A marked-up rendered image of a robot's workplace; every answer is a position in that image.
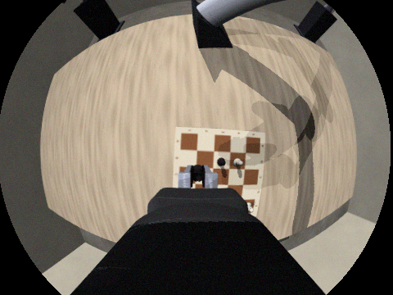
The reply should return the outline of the white pawn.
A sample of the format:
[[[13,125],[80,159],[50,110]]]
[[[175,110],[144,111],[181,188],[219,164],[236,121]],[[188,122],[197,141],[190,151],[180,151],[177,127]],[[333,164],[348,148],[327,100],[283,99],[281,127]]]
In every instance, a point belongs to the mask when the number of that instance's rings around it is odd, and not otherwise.
[[[247,204],[248,204],[248,210],[249,210],[249,212],[253,212],[254,209],[253,209],[253,207],[251,207],[251,204],[250,204],[249,202],[248,202]]]
[[[233,164],[234,164],[235,166],[242,166],[242,165],[243,165],[243,162],[242,162],[240,159],[236,158],[236,159],[233,161]]]

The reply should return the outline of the brown and cream chessboard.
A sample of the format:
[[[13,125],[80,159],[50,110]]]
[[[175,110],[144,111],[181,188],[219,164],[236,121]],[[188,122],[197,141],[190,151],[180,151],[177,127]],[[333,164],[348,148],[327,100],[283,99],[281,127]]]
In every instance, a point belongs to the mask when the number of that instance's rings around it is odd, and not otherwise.
[[[176,127],[174,141],[173,188],[178,187],[178,173],[187,165],[208,165],[217,172],[218,188],[235,189],[257,215],[264,173],[265,133],[193,127]],[[217,160],[223,158],[224,166]],[[235,166],[238,158],[242,166]]]

